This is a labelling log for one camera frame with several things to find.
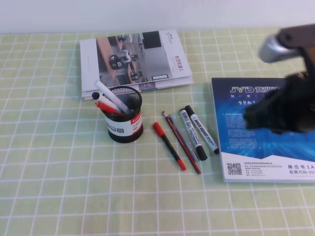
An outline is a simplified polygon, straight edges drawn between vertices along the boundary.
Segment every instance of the catalog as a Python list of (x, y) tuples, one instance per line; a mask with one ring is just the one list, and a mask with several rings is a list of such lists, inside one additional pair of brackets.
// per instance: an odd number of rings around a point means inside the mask
[(95, 80), (109, 88), (128, 85), (138, 90), (192, 83), (192, 72), (175, 30), (81, 40), (80, 52), (83, 97), (96, 91)]
[(283, 78), (212, 79), (225, 181), (315, 181), (314, 132), (279, 135), (245, 128), (244, 108), (283, 85)]

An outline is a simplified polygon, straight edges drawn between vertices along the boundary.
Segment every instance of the robotic arm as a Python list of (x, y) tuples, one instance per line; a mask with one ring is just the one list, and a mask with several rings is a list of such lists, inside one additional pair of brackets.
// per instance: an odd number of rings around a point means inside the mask
[(285, 77), (284, 88), (247, 107), (247, 129), (268, 128), (278, 134), (315, 130), (315, 25), (282, 29), (269, 36), (259, 52), (267, 63), (297, 56), (304, 59), (306, 71)]

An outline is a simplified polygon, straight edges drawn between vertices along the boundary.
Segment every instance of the red marker cap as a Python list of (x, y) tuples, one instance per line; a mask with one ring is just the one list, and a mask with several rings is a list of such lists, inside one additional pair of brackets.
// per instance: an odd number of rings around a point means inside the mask
[(162, 137), (162, 135), (164, 135), (164, 131), (162, 130), (161, 126), (159, 125), (159, 123), (155, 122), (153, 124), (153, 129), (155, 130), (155, 132), (157, 133), (157, 135), (159, 137)]
[(176, 161), (179, 167), (182, 169), (182, 171), (186, 170), (186, 166), (184, 165), (183, 161), (181, 159)]

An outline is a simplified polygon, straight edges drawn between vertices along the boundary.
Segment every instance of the white marker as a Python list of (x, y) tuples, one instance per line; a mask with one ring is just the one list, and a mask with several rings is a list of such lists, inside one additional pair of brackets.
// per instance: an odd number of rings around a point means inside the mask
[(196, 151), (198, 153), (200, 160), (202, 160), (202, 161), (206, 160), (208, 157), (205, 153), (205, 150), (203, 149), (203, 147), (201, 145), (201, 142), (198, 138), (197, 132), (196, 132), (195, 128), (193, 127), (192, 122), (190, 121), (187, 112), (185, 111), (185, 109), (181, 109), (180, 114), (181, 114), (183, 122), (184, 122), (184, 124), (185, 124), (185, 126), (186, 126), (186, 128), (190, 134), (190, 137), (192, 139), (192, 143), (196, 148)]
[(126, 106), (125, 103), (123, 103), (111, 90), (108, 89), (104, 84), (101, 83), (101, 81), (96, 80), (94, 82), (95, 87), (97, 87), (99, 90), (101, 90), (106, 97), (109, 98), (122, 112), (129, 114), (131, 113), (131, 110)]
[(107, 99), (106, 97), (100, 95), (98, 92), (94, 92), (92, 93), (92, 98), (97, 101), (97, 102), (101, 102), (104, 103), (105, 105), (114, 108), (115, 110), (122, 112), (112, 101), (110, 101), (109, 99)]
[(203, 126), (203, 124), (200, 122), (198, 119), (198, 116), (196, 116), (195, 112), (193, 112), (192, 108), (188, 105), (185, 106), (185, 110), (188, 113), (188, 116), (190, 119), (195, 123), (197, 126), (198, 130), (202, 134), (203, 138), (206, 140), (206, 143), (209, 145), (211, 150), (215, 153), (218, 154), (220, 152), (218, 145), (215, 143), (209, 132), (206, 130), (206, 128)]

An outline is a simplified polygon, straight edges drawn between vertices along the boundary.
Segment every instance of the pen holder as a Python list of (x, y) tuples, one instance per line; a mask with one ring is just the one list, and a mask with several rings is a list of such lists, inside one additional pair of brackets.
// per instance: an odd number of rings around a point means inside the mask
[(132, 112), (119, 117), (102, 110), (105, 114), (108, 134), (112, 140), (118, 143), (131, 143), (137, 140), (143, 133), (141, 117), (142, 97), (137, 90), (128, 86), (118, 86), (110, 88), (110, 90), (125, 103)]

